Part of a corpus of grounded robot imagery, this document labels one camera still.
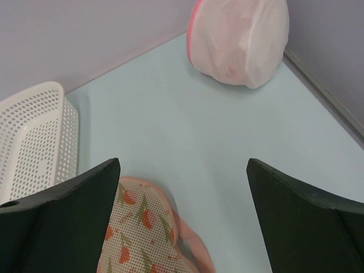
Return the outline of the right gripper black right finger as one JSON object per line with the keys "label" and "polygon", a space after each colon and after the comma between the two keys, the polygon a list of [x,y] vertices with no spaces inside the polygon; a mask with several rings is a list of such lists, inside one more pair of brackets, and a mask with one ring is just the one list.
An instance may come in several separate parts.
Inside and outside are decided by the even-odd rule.
{"label": "right gripper black right finger", "polygon": [[363,204],[250,159],[247,177],[273,272],[363,272]]}

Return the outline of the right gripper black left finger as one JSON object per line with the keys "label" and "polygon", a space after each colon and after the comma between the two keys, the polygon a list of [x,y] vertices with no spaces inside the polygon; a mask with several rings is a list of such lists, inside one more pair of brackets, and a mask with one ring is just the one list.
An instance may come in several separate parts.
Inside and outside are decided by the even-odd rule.
{"label": "right gripper black left finger", "polygon": [[1,205],[1,272],[96,272],[120,175],[117,158]]}

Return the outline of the floral mesh laundry bag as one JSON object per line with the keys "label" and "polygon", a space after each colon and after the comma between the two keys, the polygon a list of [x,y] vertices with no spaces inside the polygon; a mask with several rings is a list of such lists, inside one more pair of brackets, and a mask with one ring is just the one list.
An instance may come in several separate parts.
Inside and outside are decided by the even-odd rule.
{"label": "floral mesh laundry bag", "polygon": [[97,272],[215,272],[200,237],[151,182],[122,177]]}

